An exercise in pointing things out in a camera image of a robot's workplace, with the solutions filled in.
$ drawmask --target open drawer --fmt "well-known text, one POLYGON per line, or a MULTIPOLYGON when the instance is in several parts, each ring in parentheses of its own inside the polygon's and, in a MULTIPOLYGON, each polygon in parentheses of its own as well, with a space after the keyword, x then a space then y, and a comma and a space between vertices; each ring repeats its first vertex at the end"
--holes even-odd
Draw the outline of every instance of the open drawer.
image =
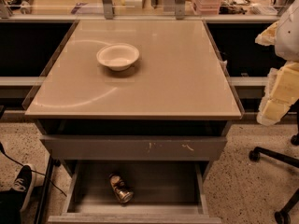
POLYGON ((209 217, 200 162, 80 161, 60 217, 50 223, 221 223, 209 217), (120 204, 109 183, 119 172, 134 192, 120 204))

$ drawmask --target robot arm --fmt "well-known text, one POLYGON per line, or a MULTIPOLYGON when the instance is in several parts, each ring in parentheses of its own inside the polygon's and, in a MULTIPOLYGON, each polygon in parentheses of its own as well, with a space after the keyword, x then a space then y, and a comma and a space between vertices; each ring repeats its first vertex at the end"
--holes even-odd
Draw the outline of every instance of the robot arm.
POLYGON ((280 122, 281 118, 289 111, 299 99, 299 0, 295 0, 289 9, 281 16, 280 20, 265 31, 265 35, 274 34, 274 39, 263 40, 257 37, 257 42, 263 41, 270 45, 273 42, 277 56, 287 60, 279 70, 271 69, 268 75, 268 84, 265 87, 257 121, 263 125, 273 125, 280 122))

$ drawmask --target shoe sole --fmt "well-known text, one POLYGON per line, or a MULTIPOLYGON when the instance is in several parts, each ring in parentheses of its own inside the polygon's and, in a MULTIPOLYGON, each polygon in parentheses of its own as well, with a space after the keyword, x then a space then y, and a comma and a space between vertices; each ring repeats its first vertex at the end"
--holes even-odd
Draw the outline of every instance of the shoe sole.
MULTIPOLYGON (((30 167, 31 171, 36 171, 36 167, 33 165, 33 164, 24 164, 24 166, 27 165, 30 167)), ((31 172, 31 183, 30 183, 30 186, 29 186, 29 189, 26 193, 26 197, 25 197, 25 200, 24 200, 24 203, 22 204, 22 207, 21 207, 21 210, 20 212, 24 211, 29 203, 29 200, 30 200, 30 196, 31 196, 31 193, 34 189, 36 185, 36 173, 35 172, 31 172)))

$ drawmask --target soda can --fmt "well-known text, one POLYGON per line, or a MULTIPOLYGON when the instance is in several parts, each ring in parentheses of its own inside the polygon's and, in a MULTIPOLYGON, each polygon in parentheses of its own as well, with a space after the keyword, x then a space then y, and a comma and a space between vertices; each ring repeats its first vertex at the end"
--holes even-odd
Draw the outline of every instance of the soda can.
POLYGON ((109 176, 111 187, 120 203, 128 203, 134 193, 127 188, 121 176, 118 173, 112 173, 109 176))

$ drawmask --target terrazzo floor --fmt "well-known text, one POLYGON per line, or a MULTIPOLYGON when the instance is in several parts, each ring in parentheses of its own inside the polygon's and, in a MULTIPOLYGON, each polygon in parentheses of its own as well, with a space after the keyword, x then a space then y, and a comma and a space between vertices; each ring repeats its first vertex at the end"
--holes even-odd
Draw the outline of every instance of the terrazzo floor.
MULTIPOLYGON (((228 143, 215 161, 204 183, 209 214, 220 217, 223 224, 272 224, 274 212, 280 210, 299 188, 299 170, 288 164, 262 156, 251 162, 249 151, 256 146, 299 158, 299 147, 290 138, 297 134, 294 121, 264 127, 252 120, 234 123, 228 133, 228 143)), ((21 163, 33 163, 37 171, 45 172, 48 153, 39 141, 40 133, 31 122, 0 121, 0 141, 8 156, 21 163)), ((10 189, 20 166, 0 154, 0 191, 10 189)), ((55 167, 52 181, 67 192, 71 178, 63 166, 55 167)), ((37 185, 43 176, 39 175, 37 185)), ((43 223, 48 216, 60 215, 65 196, 50 189, 43 223)), ((32 197, 21 213, 22 223, 34 223, 37 198, 32 197)), ((290 212, 293 224, 299 223, 299 204, 290 212)))

